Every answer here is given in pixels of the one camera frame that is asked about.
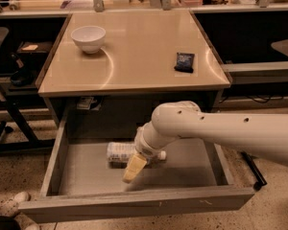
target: floor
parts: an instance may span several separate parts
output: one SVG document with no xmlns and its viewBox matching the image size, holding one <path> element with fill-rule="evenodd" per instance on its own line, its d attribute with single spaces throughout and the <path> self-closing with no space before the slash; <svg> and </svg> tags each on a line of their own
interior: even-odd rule
<svg viewBox="0 0 288 230">
<path fill-rule="evenodd" d="M 221 112 L 288 113 L 288 100 L 270 100 L 267 103 L 254 101 L 221 104 Z M 56 127 L 52 121 L 29 121 L 39 138 L 56 136 Z M 17 127 L 12 134 L 6 135 L 2 142 L 24 139 Z M 11 196 L 27 191 L 32 200 L 38 199 L 43 176 L 50 157 L 50 150 L 30 153 L 0 154 L 0 204 Z M 40 224 L 42 230 L 61 229 L 226 229 L 226 230 L 288 230 L 288 168 L 278 164 L 255 159 L 268 185 L 263 187 L 240 210 L 188 215 L 175 215 L 146 218 L 121 218 L 107 220 L 58 222 Z M 24 214 L 15 218 L 22 229 L 32 223 Z"/>
</svg>

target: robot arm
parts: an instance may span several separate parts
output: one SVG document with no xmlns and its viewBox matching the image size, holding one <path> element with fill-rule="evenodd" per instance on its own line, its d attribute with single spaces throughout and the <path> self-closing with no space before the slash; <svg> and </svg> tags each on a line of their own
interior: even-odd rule
<svg viewBox="0 0 288 230">
<path fill-rule="evenodd" d="M 154 110 L 150 123 L 138 129 L 137 153 L 123 180 L 131 182 L 148 158 L 181 138 L 201 138 L 288 167 L 288 115 L 203 113 L 192 102 L 165 103 Z"/>
</svg>

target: beige tabletop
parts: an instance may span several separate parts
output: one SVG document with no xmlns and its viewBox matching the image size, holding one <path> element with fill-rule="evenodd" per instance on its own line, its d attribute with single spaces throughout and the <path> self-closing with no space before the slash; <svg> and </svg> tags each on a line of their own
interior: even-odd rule
<svg viewBox="0 0 288 230">
<path fill-rule="evenodd" d="M 71 32 L 86 25 L 106 29 L 98 53 L 87 55 Z M 177 52 L 193 53 L 194 73 L 174 69 Z M 162 90 L 217 90 L 229 81 L 191 14 L 172 11 L 75 12 L 39 88 L 43 97 Z"/>
</svg>

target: white bowl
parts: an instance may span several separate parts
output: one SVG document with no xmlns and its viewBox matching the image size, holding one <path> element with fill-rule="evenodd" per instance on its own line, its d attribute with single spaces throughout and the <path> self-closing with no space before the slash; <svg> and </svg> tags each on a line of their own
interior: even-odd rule
<svg viewBox="0 0 288 230">
<path fill-rule="evenodd" d="M 85 26 L 71 33 L 74 43 L 87 54 L 94 54 L 104 45 L 106 30 L 97 26 Z"/>
</svg>

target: person's foot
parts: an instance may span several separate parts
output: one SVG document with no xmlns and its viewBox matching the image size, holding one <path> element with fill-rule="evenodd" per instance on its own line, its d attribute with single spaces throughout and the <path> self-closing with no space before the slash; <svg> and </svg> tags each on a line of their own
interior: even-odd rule
<svg viewBox="0 0 288 230">
<path fill-rule="evenodd" d="M 26 227 L 25 230 L 39 230 L 39 229 L 40 229 L 39 225 L 34 223 L 34 224 L 31 224 L 30 226 Z"/>
<path fill-rule="evenodd" d="M 30 195 L 27 192 L 21 192 L 8 199 L 0 206 L 0 216 L 13 218 L 19 214 L 18 206 L 20 202 L 29 201 Z"/>
</svg>

